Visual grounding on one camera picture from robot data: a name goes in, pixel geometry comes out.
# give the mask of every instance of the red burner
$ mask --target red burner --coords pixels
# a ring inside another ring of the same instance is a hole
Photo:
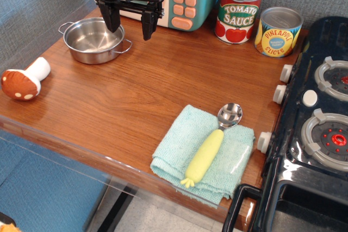
[[[344,76],[341,78],[342,83],[348,84],[348,76]]]
[[[345,146],[347,144],[347,139],[345,136],[340,134],[332,135],[332,141],[338,146]]]

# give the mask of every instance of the oven door handle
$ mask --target oven door handle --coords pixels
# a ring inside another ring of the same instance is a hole
[[[243,203],[244,198],[252,198],[257,200],[257,202],[260,201],[262,196],[262,190],[258,189],[257,187],[251,186],[249,184],[241,184],[237,187],[233,201],[231,206],[229,207],[227,217],[225,219],[225,222],[223,224],[222,232],[232,232],[234,225],[237,221],[237,217],[241,208],[241,205]],[[252,222],[255,217],[255,211],[252,216]]]

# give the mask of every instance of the white knob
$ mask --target white knob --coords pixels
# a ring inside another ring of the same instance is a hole
[[[270,132],[267,132],[267,133],[261,132],[259,140],[257,142],[257,149],[259,151],[261,151],[262,153],[266,153],[267,149],[268,149],[268,146],[270,144],[270,141],[271,141],[271,137],[272,137],[272,133],[270,133]]]
[[[283,81],[286,84],[288,83],[292,69],[293,69],[292,65],[284,65],[282,73],[281,73],[281,81]]]
[[[273,95],[273,101],[275,103],[282,104],[286,88],[286,85],[277,85],[276,91]]]
[[[302,102],[307,107],[314,106],[317,101],[318,101],[318,95],[313,90],[307,90],[302,97]]]

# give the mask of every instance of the toy stove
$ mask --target toy stove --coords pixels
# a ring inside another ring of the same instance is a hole
[[[258,141],[262,188],[237,188],[223,231],[246,197],[257,202],[248,231],[348,231],[348,18],[316,21],[281,80],[275,131]]]

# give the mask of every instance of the wood grain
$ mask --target wood grain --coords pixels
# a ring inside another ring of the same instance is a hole
[[[99,16],[96,9],[88,17]],[[240,124],[256,136],[242,182],[260,187],[265,156],[256,150],[257,139],[275,127],[280,106],[272,101],[274,90],[307,32],[292,55],[270,58],[258,53],[253,39],[242,45],[220,41],[215,20],[212,13],[194,32],[157,27],[144,41],[141,23],[122,17],[133,46],[100,65],[75,61],[62,38],[42,54],[52,71],[36,98],[19,102],[0,93],[0,127],[223,222],[231,200],[215,209],[176,192],[152,173],[152,154],[186,105],[216,115],[236,102],[243,108]]]

